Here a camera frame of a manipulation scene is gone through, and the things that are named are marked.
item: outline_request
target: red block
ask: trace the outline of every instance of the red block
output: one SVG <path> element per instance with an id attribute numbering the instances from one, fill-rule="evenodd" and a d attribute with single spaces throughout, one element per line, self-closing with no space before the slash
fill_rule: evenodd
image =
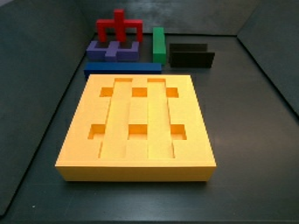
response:
<path id="1" fill-rule="evenodd" d="M 101 42 L 107 41 L 107 28 L 115 28 L 117 40 L 121 42 L 127 41 L 127 28 L 137 28 L 137 41 L 143 41 L 143 20 L 126 19 L 125 10 L 115 10 L 115 19 L 98 20 L 98 39 Z"/>

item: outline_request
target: gray floor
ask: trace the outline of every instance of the gray floor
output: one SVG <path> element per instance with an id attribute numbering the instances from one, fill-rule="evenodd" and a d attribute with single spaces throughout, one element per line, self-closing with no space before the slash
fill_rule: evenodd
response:
<path id="1" fill-rule="evenodd" d="M 151 61 L 151 36 L 141 61 Z M 298 117 L 233 37 L 209 43 L 212 69 L 192 74 L 218 162 L 205 183 L 67 183 L 54 165 L 86 85 L 79 67 L 5 223 L 39 221 L 299 221 Z"/>

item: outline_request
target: purple block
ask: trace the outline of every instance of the purple block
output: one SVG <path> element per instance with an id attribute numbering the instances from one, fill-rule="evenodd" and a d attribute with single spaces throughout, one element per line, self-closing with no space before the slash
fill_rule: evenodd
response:
<path id="1" fill-rule="evenodd" d="M 130 60 L 138 61 L 139 60 L 139 42 L 133 43 L 131 49 L 118 49 L 117 52 L 117 59 L 118 60 Z"/>
<path id="2" fill-rule="evenodd" d="M 97 40 L 91 41 L 87 49 L 87 55 L 91 60 L 105 60 L 107 54 L 107 48 L 99 47 Z"/>
<path id="3" fill-rule="evenodd" d="M 134 42 L 130 49 L 119 48 L 119 41 L 111 41 L 109 48 L 99 47 L 97 40 L 91 41 L 87 49 L 87 55 L 91 60 L 105 60 L 107 62 L 118 62 L 122 60 L 139 60 L 139 42 Z"/>
<path id="4" fill-rule="evenodd" d="M 106 61 L 118 62 L 119 41 L 111 41 L 107 48 Z"/>

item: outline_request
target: blue block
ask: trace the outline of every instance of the blue block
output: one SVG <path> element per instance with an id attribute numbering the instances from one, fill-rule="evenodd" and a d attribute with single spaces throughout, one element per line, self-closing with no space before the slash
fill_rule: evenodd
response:
<path id="1" fill-rule="evenodd" d="M 161 74 L 162 63 L 89 62 L 85 74 Z"/>

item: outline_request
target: yellow tray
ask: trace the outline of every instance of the yellow tray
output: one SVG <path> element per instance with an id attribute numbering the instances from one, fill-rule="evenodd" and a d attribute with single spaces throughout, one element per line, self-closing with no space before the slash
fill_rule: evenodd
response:
<path id="1" fill-rule="evenodd" d="M 93 74 L 55 166 L 67 181 L 209 181 L 192 76 Z"/>

